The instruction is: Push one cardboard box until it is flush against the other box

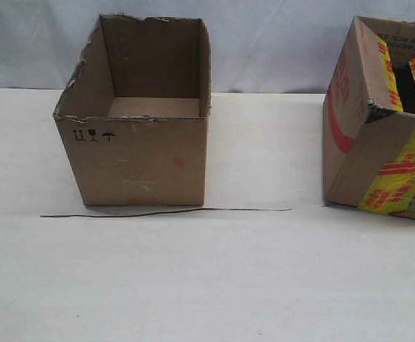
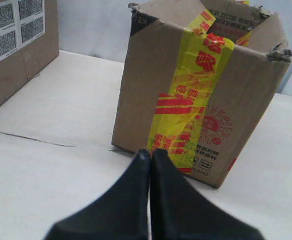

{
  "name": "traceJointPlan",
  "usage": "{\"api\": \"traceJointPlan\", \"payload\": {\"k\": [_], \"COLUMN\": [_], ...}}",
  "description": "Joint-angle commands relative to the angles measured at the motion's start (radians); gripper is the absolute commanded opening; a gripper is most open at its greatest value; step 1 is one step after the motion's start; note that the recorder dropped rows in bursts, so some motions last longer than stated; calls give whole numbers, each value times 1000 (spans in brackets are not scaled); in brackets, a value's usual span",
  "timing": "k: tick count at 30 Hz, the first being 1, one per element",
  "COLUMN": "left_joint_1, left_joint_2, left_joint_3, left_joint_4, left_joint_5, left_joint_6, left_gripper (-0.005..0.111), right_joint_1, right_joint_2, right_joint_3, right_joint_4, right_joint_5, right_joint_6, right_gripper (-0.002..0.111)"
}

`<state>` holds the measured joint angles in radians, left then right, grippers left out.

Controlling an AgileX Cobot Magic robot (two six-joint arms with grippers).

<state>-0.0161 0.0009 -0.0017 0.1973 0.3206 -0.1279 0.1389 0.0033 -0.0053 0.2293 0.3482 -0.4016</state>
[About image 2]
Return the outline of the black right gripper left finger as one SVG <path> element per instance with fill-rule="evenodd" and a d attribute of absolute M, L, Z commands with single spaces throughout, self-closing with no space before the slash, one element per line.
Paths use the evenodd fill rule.
<path fill-rule="evenodd" d="M 121 177 L 98 199 L 55 223 L 47 240 L 146 240 L 149 152 L 141 149 Z"/>

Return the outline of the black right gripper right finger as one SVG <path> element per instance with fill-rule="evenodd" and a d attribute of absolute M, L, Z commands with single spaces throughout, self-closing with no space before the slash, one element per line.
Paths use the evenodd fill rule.
<path fill-rule="evenodd" d="M 170 160 L 167 151 L 152 155 L 151 230 L 154 240 L 261 240 L 261 232 L 201 195 Z"/>

